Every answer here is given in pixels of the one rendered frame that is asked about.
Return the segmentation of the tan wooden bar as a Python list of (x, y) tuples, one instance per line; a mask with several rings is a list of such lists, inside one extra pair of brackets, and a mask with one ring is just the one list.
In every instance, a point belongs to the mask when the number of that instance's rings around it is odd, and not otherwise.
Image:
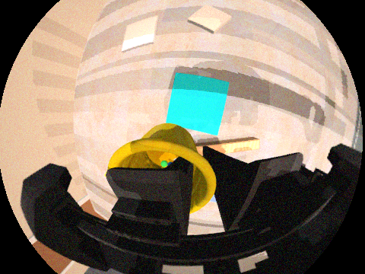
[(256, 137), (245, 137), (231, 140), (195, 143), (199, 155), (203, 156), (203, 146), (208, 146), (222, 153), (234, 153), (244, 150), (259, 149), (259, 139)]

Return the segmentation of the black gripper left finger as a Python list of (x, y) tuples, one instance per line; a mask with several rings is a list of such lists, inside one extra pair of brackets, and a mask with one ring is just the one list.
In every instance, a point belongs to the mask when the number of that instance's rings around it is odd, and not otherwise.
[(188, 235), (193, 171), (191, 161), (178, 157), (165, 168), (112, 167), (107, 170), (106, 179), (116, 198), (173, 204), (182, 235)]

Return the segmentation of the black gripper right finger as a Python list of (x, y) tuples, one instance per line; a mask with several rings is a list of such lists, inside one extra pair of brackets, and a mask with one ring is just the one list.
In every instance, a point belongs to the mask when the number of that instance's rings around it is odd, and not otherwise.
[(263, 180), (300, 170), (303, 164), (303, 155), (300, 152), (259, 159), (247, 164), (219, 150), (203, 146), (203, 156), (212, 165), (216, 176), (214, 196), (225, 231), (240, 227), (238, 222)]

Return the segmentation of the white flat pad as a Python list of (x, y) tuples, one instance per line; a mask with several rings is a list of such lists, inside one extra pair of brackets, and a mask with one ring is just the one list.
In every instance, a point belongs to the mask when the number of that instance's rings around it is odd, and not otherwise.
[(131, 51), (131, 49), (137, 49), (140, 46), (153, 45), (157, 22), (158, 17), (152, 16), (152, 18), (146, 18), (143, 21), (136, 21), (136, 24), (128, 24), (121, 52)]

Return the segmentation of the cream flat block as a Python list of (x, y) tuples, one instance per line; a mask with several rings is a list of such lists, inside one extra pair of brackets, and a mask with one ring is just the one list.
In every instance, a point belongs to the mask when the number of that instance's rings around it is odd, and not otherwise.
[(216, 33), (217, 30), (224, 27), (226, 22), (231, 21), (231, 16), (221, 10), (204, 5), (194, 15), (188, 18), (188, 22), (204, 28), (209, 33)]

